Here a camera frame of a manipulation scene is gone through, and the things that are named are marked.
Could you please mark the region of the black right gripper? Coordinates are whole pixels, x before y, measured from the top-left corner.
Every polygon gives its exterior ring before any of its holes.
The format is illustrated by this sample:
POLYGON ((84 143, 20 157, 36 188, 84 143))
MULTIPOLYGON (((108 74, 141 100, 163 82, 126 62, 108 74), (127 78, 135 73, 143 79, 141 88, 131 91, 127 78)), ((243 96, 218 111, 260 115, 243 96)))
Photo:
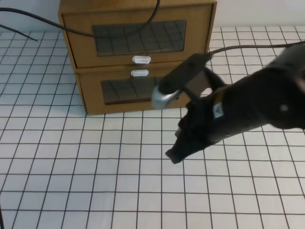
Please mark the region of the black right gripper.
POLYGON ((189 155, 215 143, 219 136, 214 136, 215 128, 223 126, 229 118, 227 91, 229 86, 222 86, 204 98, 185 89, 190 97, 187 114, 178 124, 177 140, 165 155, 178 164, 189 155))

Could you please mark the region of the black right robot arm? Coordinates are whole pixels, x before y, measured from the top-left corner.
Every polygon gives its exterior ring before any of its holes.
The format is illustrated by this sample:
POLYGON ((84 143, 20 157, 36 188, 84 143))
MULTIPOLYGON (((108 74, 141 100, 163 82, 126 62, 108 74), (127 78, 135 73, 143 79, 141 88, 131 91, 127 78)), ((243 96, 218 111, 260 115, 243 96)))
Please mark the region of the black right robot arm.
POLYGON ((201 74, 212 92, 199 98, 193 88, 183 88, 190 102, 176 141, 166 152, 173 163, 262 125, 304 128, 304 44, 290 45, 266 67, 231 85, 208 68, 202 68, 201 74))

